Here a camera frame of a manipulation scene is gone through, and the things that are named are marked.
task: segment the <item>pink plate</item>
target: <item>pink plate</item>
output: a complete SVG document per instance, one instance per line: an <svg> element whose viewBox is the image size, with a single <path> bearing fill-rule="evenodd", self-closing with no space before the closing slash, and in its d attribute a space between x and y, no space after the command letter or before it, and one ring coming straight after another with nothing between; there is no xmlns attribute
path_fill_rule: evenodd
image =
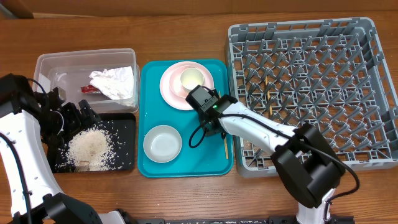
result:
<svg viewBox="0 0 398 224"><path fill-rule="evenodd" d="M179 62L170 66L160 79L160 94L170 106L179 110L192 110L193 108L185 101L188 93L185 93L181 86L181 73L187 68L197 68L205 77L204 86L214 88L214 81L211 73L203 65L196 62Z"/></svg>

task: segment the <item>cup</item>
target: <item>cup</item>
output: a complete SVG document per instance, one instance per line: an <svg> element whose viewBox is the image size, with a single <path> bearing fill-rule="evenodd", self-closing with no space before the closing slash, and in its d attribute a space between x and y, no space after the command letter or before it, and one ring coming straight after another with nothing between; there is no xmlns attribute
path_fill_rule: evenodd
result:
<svg viewBox="0 0 398 224"><path fill-rule="evenodd" d="M180 80L182 88L189 93L196 86L203 85L205 76L197 68L187 68L181 73Z"/></svg>

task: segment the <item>white rice pile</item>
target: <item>white rice pile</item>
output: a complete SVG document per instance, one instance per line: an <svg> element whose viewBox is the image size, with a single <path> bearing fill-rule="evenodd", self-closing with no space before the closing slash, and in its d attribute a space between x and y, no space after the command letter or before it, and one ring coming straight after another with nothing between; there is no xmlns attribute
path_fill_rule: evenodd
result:
<svg viewBox="0 0 398 224"><path fill-rule="evenodd" d="M110 170L109 163L116 155L112 149L109 132L91 128L73 137L65 155L76 171Z"/></svg>

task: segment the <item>white cloth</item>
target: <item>white cloth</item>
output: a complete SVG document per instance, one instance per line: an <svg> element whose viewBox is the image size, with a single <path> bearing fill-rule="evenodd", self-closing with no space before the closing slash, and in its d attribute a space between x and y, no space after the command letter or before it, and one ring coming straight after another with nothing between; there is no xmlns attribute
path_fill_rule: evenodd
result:
<svg viewBox="0 0 398 224"><path fill-rule="evenodd" d="M133 95L134 74L131 66L105 69L104 72L94 71L90 78L90 85L112 100L128 99Z"/></svg>

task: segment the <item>black tray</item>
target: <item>black tray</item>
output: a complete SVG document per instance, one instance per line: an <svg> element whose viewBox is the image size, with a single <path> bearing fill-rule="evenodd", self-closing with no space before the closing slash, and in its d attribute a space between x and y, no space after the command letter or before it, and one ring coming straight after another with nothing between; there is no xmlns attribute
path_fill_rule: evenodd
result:
<svg viewBox="0 0 398 224"><path fill-rule="evenodd" d="M99 114L99 116L101 117L101 121L94 125L98 129L107 130L111 133L111 140L114 144L114 152L116 153L115 160L113 161L114 164L110 164L110 170L132 170L134 167L134 149L136 145L136 117L132 113L103 113ZM66 158L62 156L62 154L65 155L67 149L56 149L57 158L54 167L51 167L53 172L77 172L76 167L73 164L66 163ZM60 164L63 163L66 163L66 165L60 167Z"/></svg>

